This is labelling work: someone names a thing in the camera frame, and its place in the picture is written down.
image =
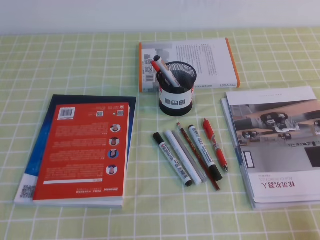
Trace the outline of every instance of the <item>red pen cap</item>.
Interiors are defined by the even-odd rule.
[[[214,131],[212,130],[210,122],[207,119],[204,119],[203,129],[204,129],[205,134],[208,137],[208,139],[211,139],[212,136],[214,135]]]
[[[153,66],[154,70],[158,73],[160,72],[160,68],[158,67],[158,65],[156,64],[155,61],[152,61],[151,62],[151,65]]]

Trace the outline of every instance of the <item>orange book edge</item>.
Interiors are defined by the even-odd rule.
[[[233,65],[233,69],[234,69],[234,73],[235,73],[235,77],[236,77],[236,81],[237,81],[236,87],[239,88],[240,87],[240,77],[239,77],[239,74],[238,74],[238,71],[237,71],[237,66],[236,66],[236,62],[235,62],[235,59],[234,59],[234,55],[232,54],[232,50],[231,50],[231,47],[230,47],[229,39],[227,37],[225,38],[225,41],[226,41],[226,45],[228,46],[228,49],[229,49],[229,54],[230,54],[230,57],[231,57],[231,61],[232,61],[232,65]]]
[[[142,93],[142,43],[139,42],[139,92]]]

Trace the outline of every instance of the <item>whiteboard marker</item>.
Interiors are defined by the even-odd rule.
[[[183,181],[184,185],[186,185],[187,187],[190,187],[192,185],[191,178],[186,173],[184,168],[181,166],[179,161],[173,156],[173,154],[171,153],[170,149],[168,148],[167,144],[165,143],[161,135],[158,132],[156,132],[155,134],[153,134],[153,138],[159,144],[159,148],[164,153],[165,157],[169,160],[172,167],[174,168],[176,173],[179,175],[179,177]]]
[[[210,174],[212,175],[213,179],[216,181],[220,181],[222,179],[221,173],[219,172],[217,166],[215,165],[214,161],[210,157],[204,142],[202,141],[199,132],[195,128],[195,126],[189,126],[189,132],[193,141],[195,142],[196,146],[198,147],[199,151],[201,152],[206,165],[209,168]]]
[[[186,154],[184,153],[184,151],[180,147],[175,136],[172,134],[172,132],[170,130],[165,131],[164,134],[168,138],[168,140],[171,143],[176,154],[179,156],[183,166],[185,167],[185,169],[189,173],[189,175],[190,175],[191,179],[194,181],[195,185],[201,184],[202,183],[201,178],[199,177],[196,170],[192,166],[191,162],[187,158]]]
[[[165,76],[165,78],[174,88],[181,87],[180,83],[178,82],[174,74],[169,70],[168,66],[165,64],[165,62],[162,60],[162,58],[159,55],[156,55],[153,58],[153,60],[155,61],[157,66],[160,68],[162,74]]]

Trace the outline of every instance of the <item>book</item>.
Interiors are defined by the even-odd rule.
[[[53,95],[50,105],[48,107],[46,116],[44,118],[42,127],[39,131],[38,138],[35,142],[33,150],[31,152],[29,162],[26,166],[25,172],[22,176],[17,194],[15,196],[14,202],[16,204],[22,205],[34,205],[33,196],[36,188],[36,183],[38,180],[38,175],[40,167],[43,160],[44,151],[46,148],[48,135],[51,130],[51,125],[53,122],[54,113],[56,106],[63,104],[88,104],[88,103],[117,103],[117,102],[127,102],[130,107],[129,112],[129,127],[128,127],[128,146],[127,146],[127,157],[130,156],[130,146],[131,138],[134,126],[135,111],[136,111],[136,97],[132,96],[83,96],[83,95]],[[88,207],[98,207],[104,206],[109,207],[106,201],[90,201],[87,204],[84,202],[69,202],[69,206],[88,206]]]
[[[33,201],[123,201],[129,104],[56,107]]]
[[[165,63],[194,67],[195,88],[239,88],[240,78],[227,38],[139,43],[139,91],[156,92],[157,73],[151,62],[159,55]]]
[[[253,208],[320,201],[320,103],[311,87],[227,92],[221,100]]]

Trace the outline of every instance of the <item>circular icon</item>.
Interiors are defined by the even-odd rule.
[[[119,152],[117,149],[111,149],[109,152],[108,152],[108,157],[110,159],[116,159],[117,157],[119,156]]]
[[[105,170],[108,175],[115,175],[118,172],[118,167],[116,165],[110,165]]]
[[[117,133],[119,132],[121,129],[121,126],[119,124],[113,124],[111,127],[110,127],[110,130],[111,132],[113,133]]]
[[[111,146],[117,146],[119,143],[120,143],[120,139],[117,138],[117,137],[112,137],[112,138],[110,138],[110,140],[109,140],[109,144],[110,144]]]

